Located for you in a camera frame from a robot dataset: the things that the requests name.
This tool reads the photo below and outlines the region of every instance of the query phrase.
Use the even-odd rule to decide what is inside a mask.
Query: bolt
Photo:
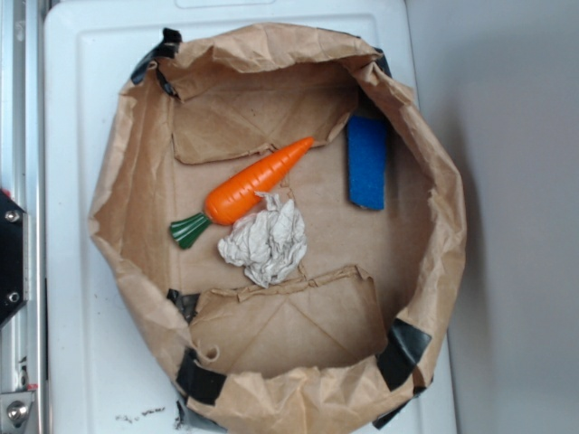
[[[7,219],[10,223],[16,223],[20,221],[21,215],[17,210],[6,211],[4,215],[5,219]]]
[[[14,401],[8,406],[6,413],[13,423],[23,422],[28,418],[28,407],[21,401]]]
[[[17,292],[8,294],[8,301],[10,303],[18,303],[18,301],[20,301],[20,294],[18,294]]]

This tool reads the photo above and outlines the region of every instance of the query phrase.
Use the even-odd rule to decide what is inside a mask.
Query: toy carrot
[[[211,223],[229,225],[261,200],[255,192],[268,192],[290,171],[314,143],[312,137],[285,146],[246,167],[211,191],[204,212],[172,222],[171,235],[181,249],[189,249]]]

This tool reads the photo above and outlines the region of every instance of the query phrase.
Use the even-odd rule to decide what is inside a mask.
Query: blue foam piece
[[[386,124],[353,116],[347,124],[350,201],[371,210],[384,209]]]

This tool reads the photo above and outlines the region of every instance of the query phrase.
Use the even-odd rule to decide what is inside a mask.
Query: black electrical tape
[[[425,390],[426,390],[425,387],[415,387],[413,398],[417,398]],[[382,429],[383,427],[385,427],[388,424],[388,422],[390,422],[390,420],[394,419],[398,415],[398,413],[400,413],[400,411],[402,411],[403,408],[408,405],[408,402],[410,402],[410,401],[411,400],[405,402],[397,409],[394,409],[394,410],[380,416],[378,419],[376,419],[374,422],[372,422],[372,425],[374,425],[374,428]]]
[[[199,301],[200,294],[191,294],[189,296],[182,296],[179,294],[179,291],[176,289],[169,289],[166,297],[167,299],[171,300],[183,318],[190,324],[193,318],[197,315],[197,311],[195,310],[197,307],[197,302]]]
[[[147,69],[152,61],[159,58],[174,59],[175,55],[179,51],[179,44],[183,41],[181,33],[177,30],[163,29],[163,41],[157,45],[153,50],[151,50],[137,65],[133,73],[130,75],[130,80],[133,84],[139,84],[145,79],[147,75]],[[175,90],[168,83],[165,76],[158,72],[157,78],[163,90],[171,95],[175,96]]]
[[[420,362],[432,337],[396,318],[388,332],[388,346],[378,355],[378,369],[388,388],[402,386]]]
[[[227,380],[227,375],[208,371],[199,366],[196,360],[197,352],[193,349],[186,349],[176,382],[194,400],[202,404],[215,405]]]
[[[388,66],[388,61],[386,60],[386,55],[384,54],[384,51],[381,48],[374,47],[374,49],[377,52],[379,52],[380,54],[382,54],[382,57],[380,59],[376,60],[376,64],[382,70],[382,72],[384,74],[386,74],[388,77],[392,78],[392,73],[390,72],[390,67]]]
[[[182,426],[186,426],[213,432],[227,432],[227,429],[218,425],[216,422],[188,408],[183,401],[177,401],[177,410],[179,417],[176,420],[176,429],[181,429]]]

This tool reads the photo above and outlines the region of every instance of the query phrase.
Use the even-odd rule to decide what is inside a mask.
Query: crumpled paper
[[[242,217],[217,248],[225,262],[245,267],[245,276],[267,288],[279,284],[306,254],[305,223],[293,200],[281,203],[278,194],[256,193],[266,209]]]

